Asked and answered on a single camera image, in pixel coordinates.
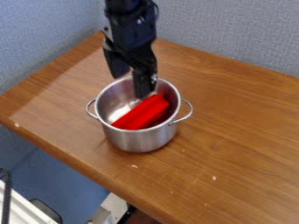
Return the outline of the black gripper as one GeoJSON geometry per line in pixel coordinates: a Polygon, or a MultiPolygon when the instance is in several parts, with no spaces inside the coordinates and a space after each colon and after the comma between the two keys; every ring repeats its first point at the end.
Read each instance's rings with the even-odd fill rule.
{"type": "Polygon", "coordinates": [[[107,7],[103,47],[111,75],[120,78],[134,68],[135,97],[142,99],[155,91],[158,80],[156,39],[158,7],[107,7]]]}

